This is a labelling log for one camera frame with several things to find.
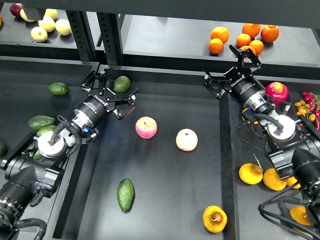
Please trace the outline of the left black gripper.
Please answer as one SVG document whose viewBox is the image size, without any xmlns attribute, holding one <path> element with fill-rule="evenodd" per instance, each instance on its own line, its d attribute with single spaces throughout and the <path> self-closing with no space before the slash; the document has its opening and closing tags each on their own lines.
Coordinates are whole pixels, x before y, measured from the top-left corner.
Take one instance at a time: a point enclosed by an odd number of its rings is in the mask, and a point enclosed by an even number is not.
<svg viewBox="0 0 320 240">
<path fill-rule="evenodd" d="M 93 70 L 81 82 L 81 90 L 89 94 L 74 109 L 75 117 L 71 121 L 79 128 L 96 128 L 110 113 L 122 120 L 136 108 L 138 88 L 128 95 L 119 95 L 106 88 L 108 77 L 113 70 L 112 67 L 100 72 Z M 98 88 L 93 89 L 95 81 L 98 81 Z M 105 89 L 109 92 L 107 96 L 103 96 Z"/>
</svg>

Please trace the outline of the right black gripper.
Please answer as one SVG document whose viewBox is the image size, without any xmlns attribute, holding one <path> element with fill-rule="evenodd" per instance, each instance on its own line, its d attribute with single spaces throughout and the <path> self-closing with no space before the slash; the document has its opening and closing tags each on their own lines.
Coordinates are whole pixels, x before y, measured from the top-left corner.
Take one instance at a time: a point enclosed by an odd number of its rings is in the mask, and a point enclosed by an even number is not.
<svg viewBox="0 0 320 240">
<path fill-rule="evenodd" d="M 262 107 L 266 103 L 264 100 L 266 90 L 252 74 L 261 68 L 260 60 L 250 48 L 238 50 L 230 44 L 229 49 L 237 57 L 236 67 L 231 68 L 224 76 L 212 76 L 203 66 L 202 70 L 205 73 L 203 86 L 218 100 L 228 92 L 244 108 Z M 244 67 L 245 58 L 251 61 L 250 68 Z"/>
</svg>

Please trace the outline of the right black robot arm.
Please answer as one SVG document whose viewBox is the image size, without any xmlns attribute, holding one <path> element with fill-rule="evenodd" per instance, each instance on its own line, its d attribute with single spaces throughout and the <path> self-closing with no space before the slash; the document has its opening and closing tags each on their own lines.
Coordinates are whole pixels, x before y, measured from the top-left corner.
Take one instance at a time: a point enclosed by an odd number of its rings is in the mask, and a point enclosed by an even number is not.
<svg viewBox="0 0 320 240">
<path fill-rule="evenodd" d="M 267 93 L 254 77 L 261 62 L 252 50 L 229 49 L 237 57 L 236 66 L 222 76 L 206 72 L 204 86 L 217 99 L 229 94 L 242 107 L 244 121 L 258 139 L 263 153 L 281 180 L 296 179 L 302 197 L 285 189 L 258 206 L 269 222 L 307 240 L 320 237 L 320 133 L 303 115 L 290 117 L 291 103 Z"/>
</svg>

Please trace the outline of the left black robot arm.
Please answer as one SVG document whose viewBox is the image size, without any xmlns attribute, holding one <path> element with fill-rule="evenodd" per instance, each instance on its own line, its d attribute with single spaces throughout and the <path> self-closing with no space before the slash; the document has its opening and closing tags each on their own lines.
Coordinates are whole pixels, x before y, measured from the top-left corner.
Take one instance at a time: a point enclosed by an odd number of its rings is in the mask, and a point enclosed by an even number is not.
<svg viewBox="0 0 320 240">
<path fill-rule="evenodd" d="M 134 93 L 115 91 L 107 84 L 112 69 L 92 71 L 81 83 L 87 96 L 74 109 L 74 118 L 58 117 L 59 125 L 41 136 L 29 133 L 1 162 L 6 183 L 0 190 L 0 237 L 17 239 L 22 228 L 37 227 L 44 238 L 47 223 L 39 218 L 22 219 L 27 207 L 37 206 L 59 188 L 64 165 L 82 145 L 94 142 L 98 125 L 109 114 L 121 120 L 135 109 Z"/>
</svg>

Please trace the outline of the yellow pear behind arm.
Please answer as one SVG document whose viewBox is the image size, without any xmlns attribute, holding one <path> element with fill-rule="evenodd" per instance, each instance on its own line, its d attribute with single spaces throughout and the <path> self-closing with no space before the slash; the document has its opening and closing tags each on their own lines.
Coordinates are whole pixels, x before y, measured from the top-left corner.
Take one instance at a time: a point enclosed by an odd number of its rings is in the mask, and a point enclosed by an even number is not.
<svg viewBox="0 0 320 240">
<path fill-rule="evenodd" d="M 286 185 L 288 187 L 291 187 L 294 185 L 294 187 L 293 187 L 294 189 L 299 189 L 301 187 L 301 185 L 298 183 L 297 179 L 294 176 L 289 177 L 287 179 Z"/>
</svg>

